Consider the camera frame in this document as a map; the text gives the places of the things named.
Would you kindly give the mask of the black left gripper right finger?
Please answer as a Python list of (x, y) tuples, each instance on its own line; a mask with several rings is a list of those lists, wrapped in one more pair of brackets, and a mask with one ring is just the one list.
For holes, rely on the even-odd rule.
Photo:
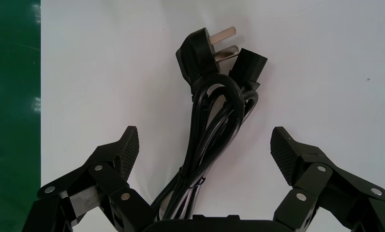
[(270, 153), (291, 187), (274, 221), (291, 231), (308, 229), (320, 208), (353, 232), (385, 232), (385, 189), (335, 165), (318, 147), (297, 142), (275, 127)]

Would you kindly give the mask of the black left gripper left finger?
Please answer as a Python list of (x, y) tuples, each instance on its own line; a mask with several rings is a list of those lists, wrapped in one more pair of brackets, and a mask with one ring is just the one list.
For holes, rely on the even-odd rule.
[(138, 130), (100, 145), (77, 169), (42, 186), (23, 226), (25, 232), (71, 232), (99, 208), (118, 232), (141, 232), (155, 220), (151, 206), (128, 184), (139, 153)]

